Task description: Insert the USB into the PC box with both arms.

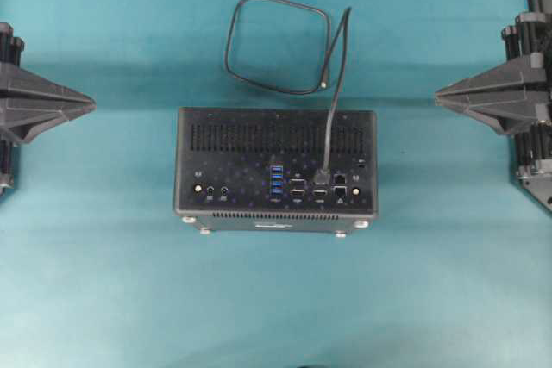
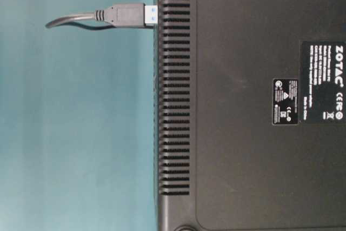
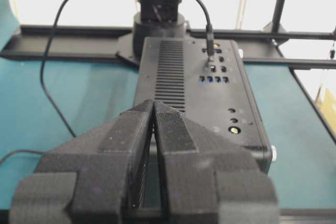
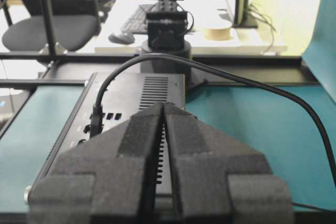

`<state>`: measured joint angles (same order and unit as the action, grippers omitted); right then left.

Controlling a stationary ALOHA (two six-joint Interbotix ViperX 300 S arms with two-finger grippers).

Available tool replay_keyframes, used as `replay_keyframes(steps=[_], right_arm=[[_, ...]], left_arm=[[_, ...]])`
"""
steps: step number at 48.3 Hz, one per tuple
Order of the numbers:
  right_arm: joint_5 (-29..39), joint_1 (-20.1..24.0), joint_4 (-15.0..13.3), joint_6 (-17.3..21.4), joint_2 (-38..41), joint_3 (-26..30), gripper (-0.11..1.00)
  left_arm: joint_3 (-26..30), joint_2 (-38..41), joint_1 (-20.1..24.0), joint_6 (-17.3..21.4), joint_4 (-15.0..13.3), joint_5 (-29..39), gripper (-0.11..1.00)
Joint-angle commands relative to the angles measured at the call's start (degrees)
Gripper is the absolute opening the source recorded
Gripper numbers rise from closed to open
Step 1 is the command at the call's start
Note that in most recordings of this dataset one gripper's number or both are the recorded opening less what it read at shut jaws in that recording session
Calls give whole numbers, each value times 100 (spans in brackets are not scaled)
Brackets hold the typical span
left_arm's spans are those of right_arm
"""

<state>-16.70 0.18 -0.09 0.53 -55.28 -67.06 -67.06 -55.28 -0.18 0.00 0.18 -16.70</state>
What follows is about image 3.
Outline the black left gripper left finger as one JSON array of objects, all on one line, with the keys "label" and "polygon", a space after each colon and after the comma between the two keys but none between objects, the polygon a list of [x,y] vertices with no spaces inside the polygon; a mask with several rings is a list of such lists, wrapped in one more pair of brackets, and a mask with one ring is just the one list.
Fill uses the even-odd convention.
[{"label": "black left gripper left finger", "polygon": [[10,223],[121,223],[138,206],[152,134],[153,101],[42,155],[22,179]]}]

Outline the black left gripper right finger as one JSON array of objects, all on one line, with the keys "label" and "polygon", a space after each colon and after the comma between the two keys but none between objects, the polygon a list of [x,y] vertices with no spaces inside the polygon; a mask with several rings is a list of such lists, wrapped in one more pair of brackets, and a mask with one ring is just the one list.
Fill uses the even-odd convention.
[{"label": "black left gripper right finger", "polygon": [[164,103],[153,115],[170,223],[278,223],[274,185],[250,151]]}]

